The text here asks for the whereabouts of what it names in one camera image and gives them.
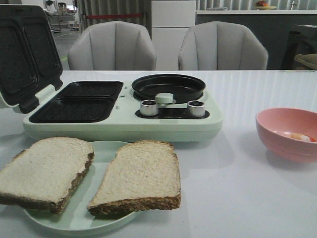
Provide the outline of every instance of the bread slice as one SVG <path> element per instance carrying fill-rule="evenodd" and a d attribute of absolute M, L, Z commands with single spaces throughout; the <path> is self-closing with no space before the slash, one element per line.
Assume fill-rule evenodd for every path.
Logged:
<path fill-rule="evenodd" d="M 93 157 L 92 146 L 80 139 L 34 143 L 0 171 L 0 204 L 62 212 Z"/>
<path fill-rule="evenodd" d="M 121 147 L 87 209 L 92 215 L 180 206 L 179 165 L 174 147 L 143 140 Z"/>

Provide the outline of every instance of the black pan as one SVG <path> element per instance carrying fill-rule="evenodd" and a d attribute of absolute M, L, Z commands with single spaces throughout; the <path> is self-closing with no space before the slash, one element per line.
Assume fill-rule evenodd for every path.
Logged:
<path fill-rule="evenodd" d="M 132 82 L 134 95 L 141 100 L 154 100 L 158 93 L 171 93 L 177 104 L 199 99 L 205 87 L 200 79 L 181 74 L 155 74 Z"/>

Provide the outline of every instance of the gray chair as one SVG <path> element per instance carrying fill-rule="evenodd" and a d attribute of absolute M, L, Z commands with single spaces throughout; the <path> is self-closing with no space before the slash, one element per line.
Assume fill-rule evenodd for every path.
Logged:
<path fill-rule="evenodd" d="M 70 70 L 155 70 L 147 29 L 112 21 L 88 27 L 68 52 Z"/>
<path fill-rule="evenodd" d="M 180 70 L 264 70 L 268 53 L 246 26 L 213 21 L 188 29 L 178 59 Z"/>

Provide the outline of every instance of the plate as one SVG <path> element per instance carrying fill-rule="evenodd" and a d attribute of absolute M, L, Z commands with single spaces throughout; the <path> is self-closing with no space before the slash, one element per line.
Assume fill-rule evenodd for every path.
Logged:
<path fill-rule="evenodd" d="M 104 178 L 108 163 L 115 158 L 117 150 L 126 145 L 120 141 L 91 142 L 95 158 L 82 182 L 71 196 L 65 210 L 59 214 L 25 210 L 37 224 L 65 236 L 91 236 L 119 228 L 134 219 L 140 212 L 128 214 L 92 216 L 87 204 L 93 198 Z"/>
<path fill-rule="evenodd" d="M 276 9 L 275 6 L 256 6 L 256 9 L 258 10 L 273 10 Z"/>

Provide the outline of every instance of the silver knob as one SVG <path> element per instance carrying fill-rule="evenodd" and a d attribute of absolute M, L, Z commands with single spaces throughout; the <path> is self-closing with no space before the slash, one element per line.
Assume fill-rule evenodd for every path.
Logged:
<path fill-rule="evenodd" d="M 187 103 L 187 114 L 192 117 L 203 117 L 205 115 L 205 104 L 200 101 L 189 101 Z"/>
<path fill-rule="evenodd" d="M 144 100 L 140 104 L 140 114 L 143 116 L 155 116 L 159 114 L 159 106 L 154 100 Z"/>

